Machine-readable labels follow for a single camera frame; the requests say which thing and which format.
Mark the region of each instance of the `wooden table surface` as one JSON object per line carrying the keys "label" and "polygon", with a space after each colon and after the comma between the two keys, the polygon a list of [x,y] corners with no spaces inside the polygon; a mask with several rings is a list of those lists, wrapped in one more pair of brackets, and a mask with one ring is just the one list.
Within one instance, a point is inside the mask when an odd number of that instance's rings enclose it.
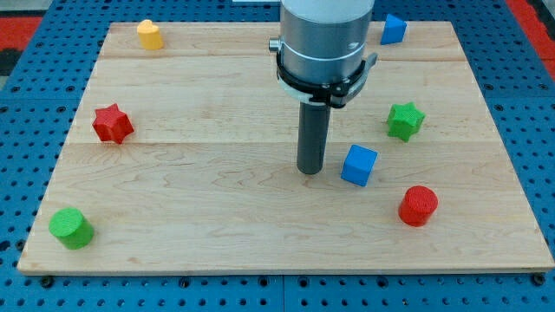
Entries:
{"label": "wooden table surface", "polygon": [[[276,23],[160,23],[140,47],[114,23],[18,264],[28,275],[427,274],[546,271],[550,251],[450,23],[411,22],[380,46],[364,90],[330,121],[324,169],[295,164],[298,103],[278,86]],[[427,114],[409,143],[387,136],[392,104]],[[134,124],[99,143],[94,110]],[[340,179],[351,144],[380,153],[362,188]],[[397,216],[404,192],[440,199],[422,228]],[[48,232],[82,210],[95,237],[65,250]]]}

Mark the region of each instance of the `blue pegboard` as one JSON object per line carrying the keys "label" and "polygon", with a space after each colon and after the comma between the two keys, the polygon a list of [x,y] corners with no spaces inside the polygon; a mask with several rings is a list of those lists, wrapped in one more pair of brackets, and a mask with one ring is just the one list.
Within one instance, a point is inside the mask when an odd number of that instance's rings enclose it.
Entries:
{"label": "blue pegboard", "polygon": [[[502,1],[378,0],[451,21],[552,252],[555,87]],[[55,0],[0,92],[0,310],[554,310],[555,275],[26,277],[23,246],[111,22],[276,22],[231,0]]]}

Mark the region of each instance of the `green cylinder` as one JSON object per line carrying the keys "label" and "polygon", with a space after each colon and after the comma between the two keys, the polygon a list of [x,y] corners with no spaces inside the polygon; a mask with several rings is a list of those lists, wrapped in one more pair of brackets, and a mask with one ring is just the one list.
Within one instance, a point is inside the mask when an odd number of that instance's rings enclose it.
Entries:
{"label": "green cylinder", "polygon": [[85,247],[95,234],[95,229],[76,208],[64,208],[52,216],[49,231],[66,248],[77,250]]}

